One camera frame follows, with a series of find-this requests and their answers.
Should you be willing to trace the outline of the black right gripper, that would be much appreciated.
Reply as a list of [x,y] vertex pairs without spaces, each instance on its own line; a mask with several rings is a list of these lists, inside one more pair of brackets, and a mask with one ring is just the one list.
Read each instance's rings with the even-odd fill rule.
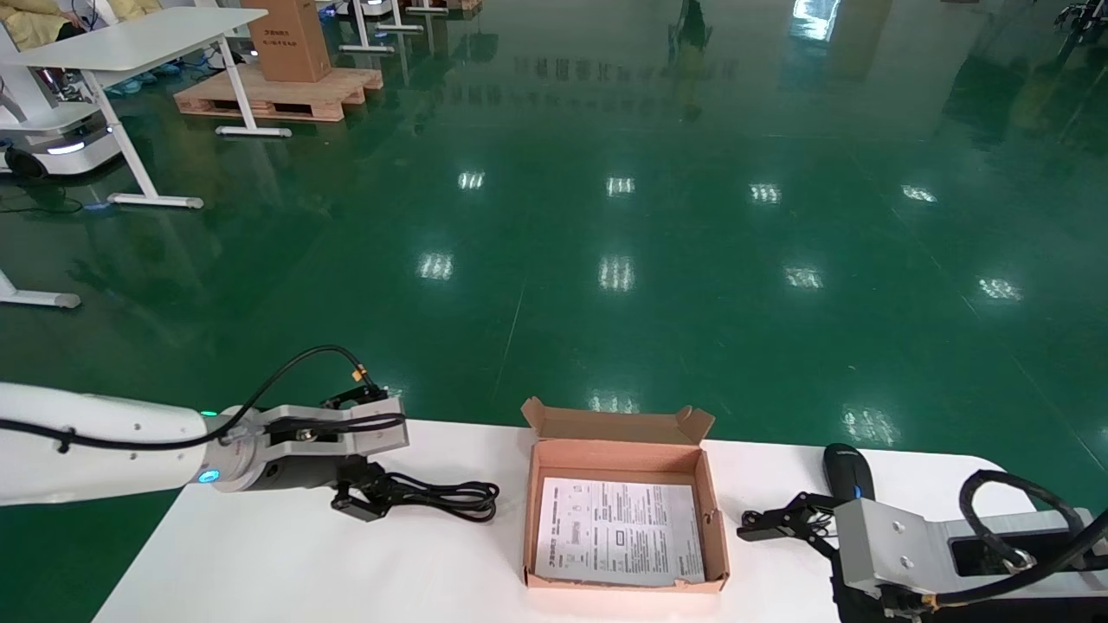
[[915,617],[891,615],[890,600],[875,600],[866,592],[849,588],[842,574],[841,556],[837,548],[828,556],[831,588],[839,621],[855,622],[1105,622],[1107,595],[1105,591],[1066,598],[997,598],[970,606],[942,607],[935,612],[919,613]]

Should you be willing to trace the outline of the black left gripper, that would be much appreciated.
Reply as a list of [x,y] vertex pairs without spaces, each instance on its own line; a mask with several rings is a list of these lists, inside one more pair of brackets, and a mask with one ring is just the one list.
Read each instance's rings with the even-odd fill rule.
[[390,512],[387,472],[365,462],[352,435],[339,429],[353,419],[343,405],[369,405],[389,394],[379,386],[356,386],[322,401],[322,408],[252,409],[242,435],[220,445],[220,490],[225,493],[334,488],[334,511],[361,522]]

